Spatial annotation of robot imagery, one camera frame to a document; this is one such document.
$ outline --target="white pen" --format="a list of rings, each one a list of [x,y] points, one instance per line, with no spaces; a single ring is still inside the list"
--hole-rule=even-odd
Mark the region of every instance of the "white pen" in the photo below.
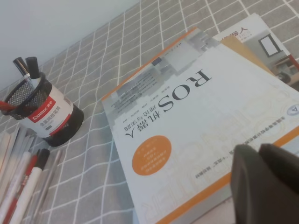
[[[10,220],[10,224],[19,224],[21,223],[27,206],[30,202],[31,196],[36,188],[36,184],[39,180],[39,177],[47,163],[50,151],[48,149],[42,149],[38,155],[36,165],[33,167],[31,174],[28,178],[27,184],[22,191],[19,200],[17,202],[16,209]]]
[[[20,186],[20,183],[23,179],[23,176],[26,172],[26,168],[30,162],[31,159],[31,153],[30,152],[24,152],[23,156],[21,158],[21,161],[19,162],[19,165],[17,169],[15,170],[14,176],[10,182],[10,185],[8,187],[8,190],[6,192],[5,198],[1,204],[0,207],[0,223],[3,223],[4,218],[7,214],[7,211],[10,207],[11,202],[13,201],[13,198]]]

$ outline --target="pen holder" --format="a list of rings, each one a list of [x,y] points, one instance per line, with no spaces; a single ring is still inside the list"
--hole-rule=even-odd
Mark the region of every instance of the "pen holder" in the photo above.
[[[34,130],[50,146],[57,147],[74,136],[82,125],[84,114],[46,80],[42,72],[40,76],[35,89],[26,80],[21,81],[5,99],[16,108],[2,113]]]

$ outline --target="red marker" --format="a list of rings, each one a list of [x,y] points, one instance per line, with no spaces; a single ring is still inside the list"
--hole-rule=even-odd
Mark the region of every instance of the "red marker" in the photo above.
[[[21,193],[22,193],[22,191],[23,191],[23,189],[24,189],[24,187],[25,187],[25,185],[26,185],[26,183],[27,183],[27,180],[28,180],[28,178],[29,178],[29,175],[30,175],[30,173],[31,173],[31,171],[32,171],[32,169],[33,169],[33,167],[34,167],[35,164],[36,164],[38,153],[39,153],[39,150],[38,150],[37,154],[34,155],[34,156],[32,156],[32,158],[31,158],[31,160],[30,160],[30,163],[29,163],[29,165],[28,165],[28,167],[27,167],[27,169],[26,169],[26,172],[25,172],[25,175],[24,175],[24,179],[23,179],[23,181],[22,181],[22,184],[20,185],[19,190],[18,190],[17,193],[15,194],[14,199],[13,199],[13,201],[12,201],[11,204],[10,204],[10,207],[9,207],[9,209],[8,209],[8,212],[7,212],[6,216],[5,216],[5,219],[4,219],[4,221],[3,221],[3,224],[8,224],[9,221],[10,221],[10,219],[11,219],[11,217],[13,216],[14,210],[15,210],[16,205],[17,205],[17,202],[18,202],[18,199],[19,199],[19,197],[20,197],[20,195],[21,195]]]

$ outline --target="orange stripe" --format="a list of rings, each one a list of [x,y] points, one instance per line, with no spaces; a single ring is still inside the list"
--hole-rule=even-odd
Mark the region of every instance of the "orange stripe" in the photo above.
[[[284,144],[288,143],[292,139],[299,136],[299,126],[291,130],[288,134],[283,136],[282,138],[278,139],[276,142],[274,142],[274,145],[281,147]],[[191,198],[186,203],[182,204],[180,207],[175,209],[173,212],[162,218],[157,224],[168,224],[174,221],[179,216],[183,215],[185,212],[187,212],[190,208],[200,203],[202,200],[205,200],[212,194],[214,194],[216,191],[223,188],[225,185],[229,184],[230,182],[231,173],[229,172],[219,180],[217,180],[215,183],[195,195],[193,198]]]
[[[109,93],[107,93],[105,96],[103,96],[102,100],[107,99],[107,97],[109,97],[112,93],[114,93],[119,88],[121,88],[121,86],[124,85],[126,83],[126,81],[128,81],[131,77],[133,77],[134,75],[136,75],[145,66],[147,66],[150,63],[152,63],[157,57],[160,57],[162,54],[164,54],[166,51],[168,51],[170,48],[172,48],[175,44],[177,44],[178,42],[180,42],[181,40],[183,40],[186,36],[188,36],[190,33],[192,33],[195,29],[196,29],[196,27],[194,27],[192,30],[189,30],[187,33],[185,33],[184,35],[182,35],[180,38],[178,38],[175,42],[173,42],[167,48],[165,48],[164,50],[162,50],[159,54],[157,54],[152,59],[150,59],[147,63],[145,63],[143,66],[141,66],[136,72],[134,72],[132,75],[130,75],[128,78],[126,78],[125,81],[123,81],[121,84],[119,84],[118,86],[116,86],[113,90],[111,90]]]
[[[292,139],[296,138],[299,135],[299,126],[291,130],[288,134],[286,134],[284,137],[278,139],[273,144],[278,147],[282,147],[284,144],[288,143]]]
[[[164,218],[162,218],[157,224],[168,224],[178,218],[180,215],[184,214],[186,211],[188,211],[190,208],[192,208],[194,205],[198,204],[202,200],[205,200],[212,194],[214,194],[216,191],[220,190],[222,187],[227,185],[230,182],[230,175],[228,174],[224,175],[222,178],[217,180],[215,183],[211,184],[209,187],[204,189],[203,191],[199,192],[197,195],[195,195],[193,198],[191,198],[186,203],[182,204],[180,207],[175,209],[172,213],[168,214]]]

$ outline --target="table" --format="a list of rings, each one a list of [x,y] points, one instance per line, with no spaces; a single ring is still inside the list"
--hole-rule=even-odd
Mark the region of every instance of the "table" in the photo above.
[[[297,0],[144,0],[42,65],[47,79],[83,110],[85,120],[59,148],[39,138],[32,146],[52,151],[43,178],[57,150],[63,151],[41,223],[133,223],[134,206],[100,99],[187,30],[197,26],[214,36],[252,13],[262,16],[299,61]],[[10,89],[0,91],[0,97]],[[0,117],[0,132],[16,127],[14,119]],[[196,223],[233,222],[228,201]]]

